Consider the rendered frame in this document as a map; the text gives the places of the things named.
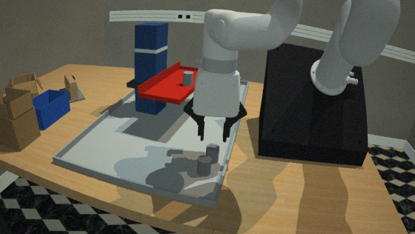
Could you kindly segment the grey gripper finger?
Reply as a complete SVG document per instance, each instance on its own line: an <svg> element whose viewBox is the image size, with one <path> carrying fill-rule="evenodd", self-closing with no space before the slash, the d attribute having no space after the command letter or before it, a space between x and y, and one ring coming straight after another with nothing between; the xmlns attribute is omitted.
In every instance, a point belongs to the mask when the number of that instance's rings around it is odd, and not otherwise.
<svg viewBox="0 0 415 234"><path fill-rule="evenodd" d="M230 137L230 128L232 127L232 125L235 124L239 119L245 117L246 115L247 115L247 110L244 108L244 106L240 102L238 116L233 117L233 118L226 118L226 121L224 123L224 129L223 129L223 142L226 142L227 138Z"/></svg>
<svg viewBox="0 0 415 234"><path fill-rule="evenodd" d="M193 112L193 98L184 106L184 112L186 112L198 125L198 136L201 136L200 141L204 141L204 116L198 116Z"/></svg>

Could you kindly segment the blue open bin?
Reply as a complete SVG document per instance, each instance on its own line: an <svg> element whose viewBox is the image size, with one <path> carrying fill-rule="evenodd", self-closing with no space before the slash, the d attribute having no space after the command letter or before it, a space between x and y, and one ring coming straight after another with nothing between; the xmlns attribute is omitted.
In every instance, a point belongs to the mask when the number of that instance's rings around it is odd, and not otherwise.
<svg viewBox="0 0 415 234"><path fill-rule="evenodd" d="M33 106L35 106L40 130L46 130L62 116L70 112L69 96L66 91L47 90L33 98L32 101Z"/></svg>

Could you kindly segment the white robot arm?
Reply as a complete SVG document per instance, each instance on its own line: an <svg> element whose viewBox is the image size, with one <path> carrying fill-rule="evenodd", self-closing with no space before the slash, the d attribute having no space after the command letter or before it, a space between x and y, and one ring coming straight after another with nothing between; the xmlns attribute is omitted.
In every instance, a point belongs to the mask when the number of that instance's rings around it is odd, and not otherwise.
<svg viewBox="0 0 415 234"><path fill-rule="evenodd" d="M277 48L293 32L301 13L302 0L276 0L266 14L208 10L202 56L195 64L210 73L234 73L238 51ZM353 67L378 59L399 17L400 0L347 0L321 59L311 67L315 87L336 96L347 84L357 85L357 78L350 78Z"/></svg>

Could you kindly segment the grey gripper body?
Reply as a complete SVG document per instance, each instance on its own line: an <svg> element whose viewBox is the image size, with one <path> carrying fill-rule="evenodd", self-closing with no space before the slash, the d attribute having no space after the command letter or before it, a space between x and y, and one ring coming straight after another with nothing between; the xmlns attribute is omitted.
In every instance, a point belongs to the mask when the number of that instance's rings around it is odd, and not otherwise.
<svg viewBox="0 0 415 234"><path fill-rule="evenodd" d="M210 73L201 68L196 74L193 112L198 116L233 118L238 116L240 75Z"/></svg>

